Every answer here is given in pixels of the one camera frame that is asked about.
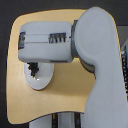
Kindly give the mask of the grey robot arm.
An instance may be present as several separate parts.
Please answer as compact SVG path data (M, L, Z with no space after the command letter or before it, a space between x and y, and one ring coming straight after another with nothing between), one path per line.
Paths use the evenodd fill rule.
M128 128L128 103L116 24L92 7L75 24L28 22L20 27L18 58L24 63L70 63L78 57L95 74L84 111L85 128Z

